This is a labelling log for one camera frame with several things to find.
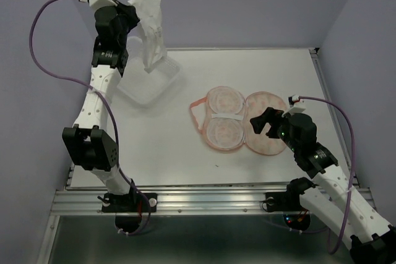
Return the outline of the white bra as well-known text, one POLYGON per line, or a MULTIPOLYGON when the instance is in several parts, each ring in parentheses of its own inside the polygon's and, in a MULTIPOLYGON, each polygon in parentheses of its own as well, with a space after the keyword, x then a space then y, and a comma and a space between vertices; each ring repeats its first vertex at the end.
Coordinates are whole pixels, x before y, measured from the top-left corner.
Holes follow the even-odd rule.
POLYGON ((144 69, 151 73, 167 57, 163 39, 161 0, 128 0, 140 19, 139 38, 142 40, 144 69))

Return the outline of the floral mesh laundry bag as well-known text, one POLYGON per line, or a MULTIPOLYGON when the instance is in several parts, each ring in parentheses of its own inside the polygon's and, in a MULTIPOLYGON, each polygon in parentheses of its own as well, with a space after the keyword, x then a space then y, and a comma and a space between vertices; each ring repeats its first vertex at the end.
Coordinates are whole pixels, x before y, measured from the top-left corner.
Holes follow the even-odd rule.
POLYGON ((269 92, 256 92, 244 97, 239 91, 226 86, 215 87, 205 97, 189 106, 197 131, 205 142, 218 151, 235 151, 243 145, 260 155, 280 154, 286 145, 279 139, 266 136, 267 124, 255 134, 249 120, 260 116, 266 108, 285 110, 286 103, 269 92))

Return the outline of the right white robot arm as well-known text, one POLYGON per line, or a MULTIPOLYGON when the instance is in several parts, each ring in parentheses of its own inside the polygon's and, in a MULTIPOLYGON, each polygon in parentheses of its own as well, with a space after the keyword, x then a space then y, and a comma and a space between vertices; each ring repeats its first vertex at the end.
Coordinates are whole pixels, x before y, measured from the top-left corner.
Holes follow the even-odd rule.
POLYGON ((333 154, 317 141, 310 116, 267 108, 250 123, 255 134, 269 125, 267 136, 282 140, 307 174, 293 179, 286 191, 267 194, 266 211, 309 210, 341 235, 354 263, 395 263, 395 226, 349 183, 333 154))

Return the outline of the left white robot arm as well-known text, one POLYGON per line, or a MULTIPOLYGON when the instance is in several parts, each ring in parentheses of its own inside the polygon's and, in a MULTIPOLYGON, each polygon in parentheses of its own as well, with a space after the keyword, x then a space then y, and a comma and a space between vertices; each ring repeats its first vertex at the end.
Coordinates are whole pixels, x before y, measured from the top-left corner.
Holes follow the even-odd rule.
POLYGON ((94 174, 109 196, 125 211, 137 206, 132 179, 119 165, 118 138, 107 133, 107 120, 115 120, 110 103, 123 77, 128 59, 129 32, 139 23, 136 10, 117 0, 88 0, 95 11, 95 38, 90 83, 82 109, 62 139, 74 165, 94 174))

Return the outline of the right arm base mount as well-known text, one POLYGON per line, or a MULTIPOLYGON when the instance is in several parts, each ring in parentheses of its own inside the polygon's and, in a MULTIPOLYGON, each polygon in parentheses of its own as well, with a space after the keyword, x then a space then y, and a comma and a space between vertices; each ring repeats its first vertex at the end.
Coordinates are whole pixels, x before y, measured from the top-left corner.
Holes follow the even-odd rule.
POLYGON ((261 202, 261 208, 266 212, 293 212, 303 208, 299 202, 299 196, 285 192, 267 192, 261 202))

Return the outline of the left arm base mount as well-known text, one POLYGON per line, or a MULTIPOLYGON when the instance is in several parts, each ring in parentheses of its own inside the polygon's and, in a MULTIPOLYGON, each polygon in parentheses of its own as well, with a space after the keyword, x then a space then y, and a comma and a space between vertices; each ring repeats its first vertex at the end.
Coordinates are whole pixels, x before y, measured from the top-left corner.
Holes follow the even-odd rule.
POLYGON ((125 195, 105 193, 97 197, 101 201, 103 213, 155 213, 157 211, 157 193, 138 194, 130 190, 125 195))

